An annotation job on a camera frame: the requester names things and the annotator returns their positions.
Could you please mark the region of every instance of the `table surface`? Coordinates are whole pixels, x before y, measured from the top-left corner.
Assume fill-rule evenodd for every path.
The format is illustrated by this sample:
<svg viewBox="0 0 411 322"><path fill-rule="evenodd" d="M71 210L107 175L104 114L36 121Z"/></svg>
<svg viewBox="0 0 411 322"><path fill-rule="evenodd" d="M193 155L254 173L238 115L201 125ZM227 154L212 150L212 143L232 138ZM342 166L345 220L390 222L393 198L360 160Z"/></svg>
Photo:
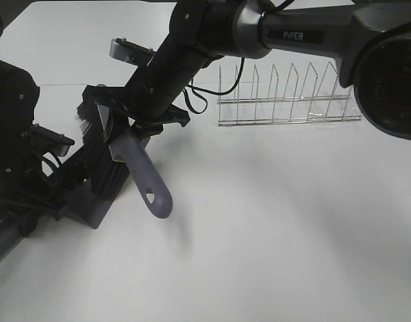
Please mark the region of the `table surface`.
<svg viewBox="0 0 411 322"><path fill-rule="evenodd" d="M157 48L172 7L34 3L0 58L41 86L36 121L80 142L82 84L133 71L108 58L110 39ZM291 60L322 58L257 64ZM200 81L216 83L213 68ZM211 99L148 146L171 217L151 216L129 181L98 230L42 219L0 263L0 322L411 321L411 142L365 121L217 127Z"/></svg>

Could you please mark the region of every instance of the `brush bristles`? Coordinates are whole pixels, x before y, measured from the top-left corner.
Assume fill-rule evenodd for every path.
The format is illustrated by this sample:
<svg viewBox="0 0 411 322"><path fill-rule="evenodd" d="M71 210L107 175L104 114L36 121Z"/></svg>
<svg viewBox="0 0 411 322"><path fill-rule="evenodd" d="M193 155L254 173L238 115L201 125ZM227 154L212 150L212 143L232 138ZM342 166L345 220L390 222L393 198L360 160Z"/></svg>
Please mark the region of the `brush bristles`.
<svg viewBox="0 0 411 322"><path fill-rule="evenodd" d="M80 128L92 190L101 199L114 199L129 176L129 171L124 163L113 161L109 147L104 143L97 106L83 103L77 108L77 113L83 120Z"/></svg>

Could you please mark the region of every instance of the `brush handle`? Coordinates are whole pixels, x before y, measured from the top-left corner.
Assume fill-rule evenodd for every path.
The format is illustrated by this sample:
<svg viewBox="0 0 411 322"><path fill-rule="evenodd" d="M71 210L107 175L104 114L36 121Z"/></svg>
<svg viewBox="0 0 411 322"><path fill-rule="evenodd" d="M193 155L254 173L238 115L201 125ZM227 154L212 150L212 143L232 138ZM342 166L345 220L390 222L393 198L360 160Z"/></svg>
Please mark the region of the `brush handle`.
<svg viewBox="0 0 411 322"><path fill-rule="evenodd" d="M171 193L141 141L128 129L110 144L110 149L114 158L126 163L148 209L157 218L167 218L172 210Z"/></svg>

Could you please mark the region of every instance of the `handle hole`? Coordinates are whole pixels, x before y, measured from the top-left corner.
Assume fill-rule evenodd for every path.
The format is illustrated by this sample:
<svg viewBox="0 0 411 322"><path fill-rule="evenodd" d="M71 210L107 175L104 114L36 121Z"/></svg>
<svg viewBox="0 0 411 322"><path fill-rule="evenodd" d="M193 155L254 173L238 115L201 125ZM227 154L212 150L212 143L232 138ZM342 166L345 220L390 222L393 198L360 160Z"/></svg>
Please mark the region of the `handle hole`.
<svg viewBox="0 0 411 322"><path fill-rule="evenodd" d="M145 195L146 195L147 200L149 201L149 203L153 203L153 201L154 201L154 192L151 188L147 188L145 190Z"/></svg>

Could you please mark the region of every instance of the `dish rack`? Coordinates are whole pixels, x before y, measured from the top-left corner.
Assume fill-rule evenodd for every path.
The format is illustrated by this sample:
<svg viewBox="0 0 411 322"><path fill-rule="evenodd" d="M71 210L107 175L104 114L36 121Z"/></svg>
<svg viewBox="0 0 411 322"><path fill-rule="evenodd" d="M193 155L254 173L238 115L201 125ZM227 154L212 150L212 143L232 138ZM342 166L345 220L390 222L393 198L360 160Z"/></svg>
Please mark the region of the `dish rack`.
<svg viewBox="0 0 411 322"><path fill-rule="evenodd" d="M229 95L218 98L219 126L325 123L361 120L353 87L343 89L332 62L319 74L312 63L302 76L291 63L286 80L272 65L269 81L261 81L257 66L251 81L242 81ZM235 67L235 79L238 66ZM222 68L219 67L219 91Z"/></svg>

